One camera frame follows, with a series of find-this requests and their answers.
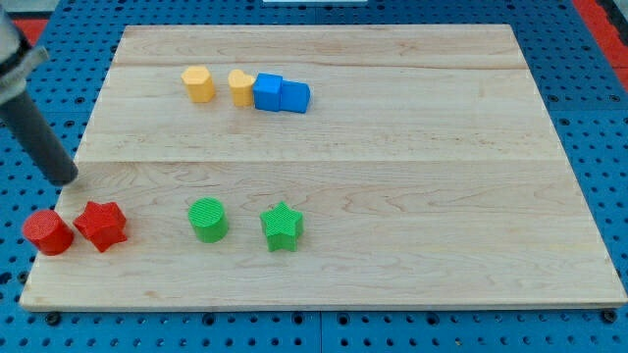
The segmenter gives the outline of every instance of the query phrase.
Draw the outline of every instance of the blue pegboard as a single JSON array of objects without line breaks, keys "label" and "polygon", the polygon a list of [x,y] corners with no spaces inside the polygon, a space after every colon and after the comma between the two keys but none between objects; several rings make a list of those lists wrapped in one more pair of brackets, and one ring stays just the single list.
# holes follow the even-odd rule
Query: blue pegboard
[{"label": "blue pegboard", "polygon": [[[263,7],[261,0],[62,0],[40,39],[52,60],[28,91],[76,151],[125,25],[510,24],[624,285],[628,97],[568,1],[370,0]],[[17,304],[35,252],[20,225],[50,186],[0,127],[0,352],[628,351],[628,310],[241,314],[32,314]]]}]

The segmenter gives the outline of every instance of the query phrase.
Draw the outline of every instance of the red object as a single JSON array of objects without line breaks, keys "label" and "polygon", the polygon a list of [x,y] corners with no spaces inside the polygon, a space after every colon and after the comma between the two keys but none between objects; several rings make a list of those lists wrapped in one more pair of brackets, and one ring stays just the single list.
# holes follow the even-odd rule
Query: red object
[{"label": "red object", "polygon": [[595,0],[573,0],[589,31],[598,42],[606,59],[615,69],[624,89],[628,90],[628,47],[621,42],[617,28],[608,20],[606,10]]},{"label": "red object", "polygon": [[34,44],[48,25],[48,20],[14,20],[14,24],[22,30],[30,44]]},{"label": "red object", "polygon": [[123,229],[127,219],[115,202],[99,204],[87,202],[85,211],[74,225],[80,233],[98,249],[105,252],[111,245],[127,241]]},{"label": "red object", "polygon": [[22,234],[44,255],[59,255],[75,239],[72,230],[52,210],[42,210],[28,216]]}]

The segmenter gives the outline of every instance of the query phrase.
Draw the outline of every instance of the wood grain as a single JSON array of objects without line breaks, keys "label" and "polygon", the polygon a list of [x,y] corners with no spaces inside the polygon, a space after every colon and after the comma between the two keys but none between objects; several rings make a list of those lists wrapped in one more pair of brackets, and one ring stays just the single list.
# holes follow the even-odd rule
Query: wood grain
[{"label": "wood grain", "polygon": [[[207,64],[218,95],[187,101]],[[230,69],[306,81],[306,115],[236,108]],[[505,25],[129,27],[57,210],[116,201],[129,241],[38,255],[33,311],[613,307],[626,294]],[[186,219],[221,199],[229,234]],[[303,212],[298,252],[260,212]]]}]

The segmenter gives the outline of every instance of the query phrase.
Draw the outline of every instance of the toy block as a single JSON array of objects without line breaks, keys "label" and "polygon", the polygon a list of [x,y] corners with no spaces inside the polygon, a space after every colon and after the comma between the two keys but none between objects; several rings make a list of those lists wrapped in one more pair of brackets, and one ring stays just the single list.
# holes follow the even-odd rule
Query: toy block
[{"label": "toy block", "polygon": [[273,210],[260,215],[268,251],[296,251],[296,240],[303,234],[303,214],[292,210],[282,201]]},{"label": "toy block", "polygon": [[48,256],[63,253],[75,239],[72,230],[52,210],[41,210],[28,216],[22,225],[22,234]]},{"label": "toy block", "polygon": [[187,218],[196,237],[202,242],[216,242],[229,231],[223,204],[215,198],[206,197],[194,202],[187,212]]},{"label": "toy block", "polygon": [[232,70],[229,73],[229,88],[235,106],[253,105],[253,83],[255,83],[255,78],[242,70]]},{"label": "toy block", "polygon": [[284,80],[280,98],[280,110],[305,113],[310,101],[310,87],[306,83]]},{"label": "toy block", "polygon": [[191,66],[181,75],[185,90],[193,103],[206,103],[216,95],[209,70],[204,66]]},{"label": "toy block", "polygon": [[259,74],[253,84],[255,108],[270,112],[279,112],[282,91],[281,76]]},{"label": "toy block", "polygon": [[126,224],[127,218],[115,202],[88,201],[83,213],[74,220],[78,231],[101,253],[115,243],[127,241],[123,232]]}]

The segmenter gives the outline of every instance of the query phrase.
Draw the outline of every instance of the blue cube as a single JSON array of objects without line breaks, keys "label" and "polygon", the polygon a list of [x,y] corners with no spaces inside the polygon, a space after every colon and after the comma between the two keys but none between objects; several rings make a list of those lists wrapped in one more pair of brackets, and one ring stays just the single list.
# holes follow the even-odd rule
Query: blue cube
[{"label": "blue cube", "polygon": [[280,109],[283,111],[305,113],[310,101],[310,87],[306,83],[283,81]]},{"label": "blue cube", "polygon": [[281,76],[270,74],[259,74],[253,84],[253,99],[255,108],[271,112],[279,112],[281,91]]}]

